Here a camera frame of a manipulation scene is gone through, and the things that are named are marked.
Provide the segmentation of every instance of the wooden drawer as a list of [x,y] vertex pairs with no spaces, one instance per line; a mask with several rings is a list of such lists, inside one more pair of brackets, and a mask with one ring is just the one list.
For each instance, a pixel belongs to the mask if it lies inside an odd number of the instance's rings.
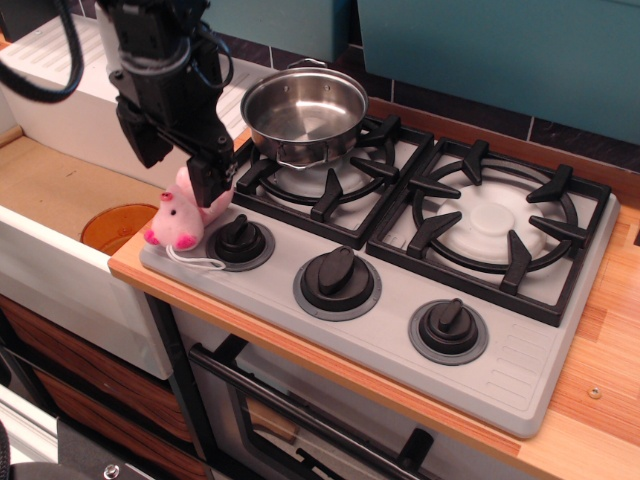
[[166,385],[1,295],[0,308],[27,345],[174,437],[192,442],[178,401]]
[[151,435],[134,423],[60,383],[46,373],[38,378],[60,410],[134,455],[151,462],[179,480],[204,480],[205,466],[198,460]]

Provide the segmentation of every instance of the oven handle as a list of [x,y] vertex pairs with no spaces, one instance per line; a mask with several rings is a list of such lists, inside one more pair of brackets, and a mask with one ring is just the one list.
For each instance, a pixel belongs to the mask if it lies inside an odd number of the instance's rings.
[[433,437],[427,432],[415,429],[398,459],[394,460],[238,368],[235,358],[246,345],[245,340],[229,335],[215,352],[199,343],[195,344],[189,350],[189,359],[245,395],[256,398],[301,427],[344,447],[350,454],[385,474],[402,480],[428,480],[418,473],[433,444]]

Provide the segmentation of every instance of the toy stove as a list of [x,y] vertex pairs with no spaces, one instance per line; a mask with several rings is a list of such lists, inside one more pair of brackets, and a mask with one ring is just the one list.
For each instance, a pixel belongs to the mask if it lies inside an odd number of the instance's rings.
[[519,437],[534,435],[617,218],[606,186],[366,119],[293,170],[247,142],[189,257],[143,265]]

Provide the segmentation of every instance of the metal screw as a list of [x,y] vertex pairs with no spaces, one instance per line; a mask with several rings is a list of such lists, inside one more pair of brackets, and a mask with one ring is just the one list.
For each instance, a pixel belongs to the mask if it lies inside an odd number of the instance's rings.
[[120,475],[120,467],[117,465],[107,465],[107,468],[104,469],[104,478],[106,480],[118,478],[118,475]]
[[589,390],[589,396],[594,400],[598,400],[600,397],[602,397],[602,392],[598,387],[593,387],[591,390]]

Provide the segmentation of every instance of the stainless steel pan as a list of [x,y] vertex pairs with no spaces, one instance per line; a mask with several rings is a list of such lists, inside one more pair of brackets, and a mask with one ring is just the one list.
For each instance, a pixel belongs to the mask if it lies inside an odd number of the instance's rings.
[[271,75],[247,90],[240,104],[260,152],[296,169],[330,162],[351,150],[368,107],[358,82],[321,67]]

